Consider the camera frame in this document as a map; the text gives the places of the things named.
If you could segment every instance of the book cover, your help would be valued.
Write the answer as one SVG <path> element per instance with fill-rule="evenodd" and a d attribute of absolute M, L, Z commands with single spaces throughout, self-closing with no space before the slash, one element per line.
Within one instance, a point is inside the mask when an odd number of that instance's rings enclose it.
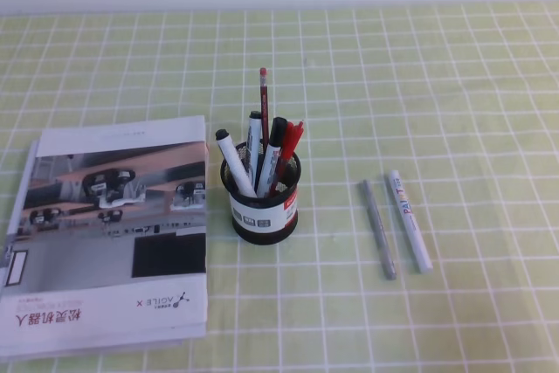
<path fill-rule="evenodd" d="M 202 335 L 206 168 L 203 117 L 46 130 L 0 261 L 0 358 Z"/>

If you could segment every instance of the logo on book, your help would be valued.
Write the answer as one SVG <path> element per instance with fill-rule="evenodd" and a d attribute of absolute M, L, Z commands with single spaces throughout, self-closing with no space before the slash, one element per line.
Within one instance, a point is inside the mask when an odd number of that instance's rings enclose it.
<path fill-rule="evenodd" d="M 136 307 L 152 307 L 153 309 L 165 309 L 167 307 L 172 307 L 177 309 L 181 301 L 190 301 L 184 297 L 186 292 L 183 292 L 180 296 L 163 296 L 163 297 L 155 297 L 151 299 L 146 299 L 145 304 L 144 300 L 137 300 Z"/>

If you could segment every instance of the robot image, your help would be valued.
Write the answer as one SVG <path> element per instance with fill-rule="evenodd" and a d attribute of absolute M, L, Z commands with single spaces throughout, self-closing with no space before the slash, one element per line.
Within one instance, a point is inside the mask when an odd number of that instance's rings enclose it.
<path fill-rule="evenodd" d="M 122 219 L 122 210 L 109 210 L 107 213 L 99 213 L 97 218 L 104 224 L 117 223 Z"/>
<path fill-rule="evenodd" d="M 99 201 L 101 209 L 113 209 L 124 204 L 146 201 L 146 186 L 130 182 L 136 174 L 128 169 L 107 169 L 84 177 L 86 197 Z"/>
<path fill-rule="evenodd" d="M 170 209 L 172 211 L 203 209 L 205 201 L 205 183 L 181 183 L 175 189 L 175 196 Z"/>
<path fill-rule="evenodd" d="M 44 209 L 32 211 L 29 215 L 29 223 L 33 225 L 52 224 L 60 215 L 60 209 Z"/>

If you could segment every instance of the pen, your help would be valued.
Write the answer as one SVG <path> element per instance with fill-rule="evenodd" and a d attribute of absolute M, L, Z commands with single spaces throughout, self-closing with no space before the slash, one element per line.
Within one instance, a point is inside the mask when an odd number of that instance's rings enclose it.
<path fill-rule="evenodd" d="M 251 180 L 245 172 L 245 166 L 238 157 L 237 149 L 233 145 L 233 140 L 227 130 L 220 129 L 216 132 L 216 140 L 224 159 L 229 165 L 229 171 L 235 179 L 238 192 L 243 196 L 256 198 L 252 189 Z"/>
<path fill-rule="evenodd" d="M 261 129 L 262 114 L 260 111 L 251 111 L 251 116 L 248 119 L 248 136 L 246 137 L 245 169 L 251 180 L 253 190 L 256 186 L 256 172 L 259 166 Z"/>
<path fill-rule="evenodd" d="M 278 182 L 281 180 L 281 177 L 283 177 L 287 164 L 291 160 L 291 156 L 293 156 L 293 152 L 295 151 L 300 138 L 303 136 L 303 131 L 303 121 L 301 121 L 297 127 L 295 127 L 291 122 L 287 124 L 286 138 L 281 147 L 281 154 L 279 155 L 278 164 L 276 165 L 276 173 L 274 175 L 272 186 L 270 187 L 271 194 L 274 193 Z"/>
<path fill-rule="evenodd" d="M 259 186 L 256 190 L 256 197 L 262 198 L 268 195 L 270 187 L 276 173 L 276 165 L 280 158 L 281 145 L 287 131 L 287 120 L 276 117 L 273 119 L 270 142 L 262 162 L 262 172 L 260 173 Z"/>
<path fill-rule="evenodd" d="M 260 68 L 260 112 L 262 113 L 262 144 L 264 145 L 264 155 L 268 147 L 268 85 L 266 83 L 267 71 L 265 67 Z"/>
<path fill-rule="evenodd" d="M 384 276 L 386 277 L 386 280 L 395 280 L 396 268 L 394 268 L 394 261 L 390 255 L 390 248 L 388 246 L 388 241 L 386 240 L 386 234 L 384 233 L 383 221 L 381 220 L 381 215 L 378 212 L 378 207 L 376 206 L 375 196 L 373 196 L 373 191 L 370 188 L 369 181 L 366 179 L 363 180 L 362 186 L 365 200 L 367 201 L 370 224 L 373 229 L 373 233 L 375 234 L 376 247 L 378 248 L 381 256 Z"/>
<path fill-rule="evenodd" d="M 428 273 L 429 271 L 432 271 L 433 264 L 429 258 L 429 253 L 427 252 L 425 242 L 423 241 L 421 231 L 419 230 L 418 221 L 413 215 L 410 201 L 408 200 L 408 196 L 405 194 L 405 189 L 397 170 L 392 170 L 390 172 L 390 186 L 392 187 L 394 199 L 396 200 L 398 209 L 400 210 L 400 216 L 404 221 L 405 232 L 410 239 L 411 250 L 418 261 L 419 271 L 421 273 Z"/>

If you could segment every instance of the black pen holder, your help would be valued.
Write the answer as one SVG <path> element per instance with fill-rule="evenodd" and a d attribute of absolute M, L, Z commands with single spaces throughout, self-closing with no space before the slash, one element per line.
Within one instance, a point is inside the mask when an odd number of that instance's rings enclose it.
<path fill-rule="evenodd" d="M 246 142 L 237 146 L 238 157 L 245 163 Z M 264 160 L 260 144 L 259 167 Z M 299 157 L 293 153 L 276 191 L 266 198 L 249 198 L 239 194 L 229 165 L 221 164 L 221 182 L 229 192 L 233 228 L 237 234 L 255 245 L 273 245 L 287 238 L 297 225 L 297 183 L 300 178 Z"/>

